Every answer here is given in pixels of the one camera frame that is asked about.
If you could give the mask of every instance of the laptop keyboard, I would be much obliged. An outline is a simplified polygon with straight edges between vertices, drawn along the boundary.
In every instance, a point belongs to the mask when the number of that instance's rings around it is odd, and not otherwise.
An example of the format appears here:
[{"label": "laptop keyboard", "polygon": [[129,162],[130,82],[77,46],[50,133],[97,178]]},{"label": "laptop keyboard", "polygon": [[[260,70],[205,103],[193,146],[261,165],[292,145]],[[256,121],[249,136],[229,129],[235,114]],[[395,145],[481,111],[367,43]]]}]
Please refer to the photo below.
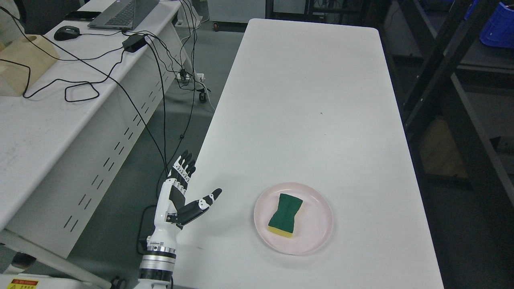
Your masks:
[{"label": "laptop keyboard", "polygon": [[125,6],[123,10],[121,10],[116,16],[107,21],[107,25],[121,25],[126,26],[132,22],[134,19],[134,1],[130,1],[130,3]]}]

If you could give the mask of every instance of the warning label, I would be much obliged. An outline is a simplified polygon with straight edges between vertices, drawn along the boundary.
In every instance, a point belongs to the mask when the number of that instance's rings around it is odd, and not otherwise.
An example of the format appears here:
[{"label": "warning label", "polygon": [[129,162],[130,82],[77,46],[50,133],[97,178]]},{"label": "warning label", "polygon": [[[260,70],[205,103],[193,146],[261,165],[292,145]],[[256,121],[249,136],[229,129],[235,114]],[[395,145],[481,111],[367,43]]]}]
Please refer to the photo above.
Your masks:
[{"label": "warning label", "polygon": [[12,279],[11,283],[7,285],[7,289],[36,289],[39,281]]}]

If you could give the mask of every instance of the caster wheel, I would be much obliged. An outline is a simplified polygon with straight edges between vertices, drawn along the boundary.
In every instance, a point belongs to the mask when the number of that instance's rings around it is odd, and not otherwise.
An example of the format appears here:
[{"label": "caster wheel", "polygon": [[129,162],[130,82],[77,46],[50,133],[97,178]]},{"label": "caster wheel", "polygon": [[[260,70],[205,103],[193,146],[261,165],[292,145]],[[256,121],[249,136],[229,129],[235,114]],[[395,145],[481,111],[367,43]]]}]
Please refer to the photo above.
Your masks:
[{"label": "caster wheel", "polygon": [[201,102],[201,103],[206,102],[206,101],[207,101],[207,95],[206,95],[206,93],[200,93],[200,94],[198,95],[198,99],[200,100],[200,102]]},{"label": "caster wheel", "polygon": [[127,281],[120,279],[120,276],[116,276],[111,280],[111,289],[125,289],[127,287]]}]

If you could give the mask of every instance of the power adapter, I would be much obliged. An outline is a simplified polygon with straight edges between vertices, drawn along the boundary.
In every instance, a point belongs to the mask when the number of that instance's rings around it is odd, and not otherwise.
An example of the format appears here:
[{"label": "power adapter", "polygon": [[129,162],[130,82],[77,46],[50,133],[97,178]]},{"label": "power adapter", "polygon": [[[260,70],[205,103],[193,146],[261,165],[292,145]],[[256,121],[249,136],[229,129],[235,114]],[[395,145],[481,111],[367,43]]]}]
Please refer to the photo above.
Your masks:
[{"label": "power adapter", "polygon": [[127,52],[136,52],[141,47],[145,46],[146,40],[144,39],[144,35],[133,34],[127,38],[127,40],[121,43],[123,45],[123,49]]}]

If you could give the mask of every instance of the blue bin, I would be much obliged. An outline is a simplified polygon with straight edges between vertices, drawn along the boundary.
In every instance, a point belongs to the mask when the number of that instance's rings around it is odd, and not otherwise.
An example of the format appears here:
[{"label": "blue bin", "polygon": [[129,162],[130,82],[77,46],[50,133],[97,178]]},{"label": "blue bin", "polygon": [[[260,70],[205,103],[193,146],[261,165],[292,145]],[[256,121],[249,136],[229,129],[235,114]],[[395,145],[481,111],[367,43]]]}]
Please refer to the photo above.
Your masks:
[{"label": "blue bin", "polygon": [[514,48],[514,11],[500,2],[480,32],[480,41],[488,46]]}]

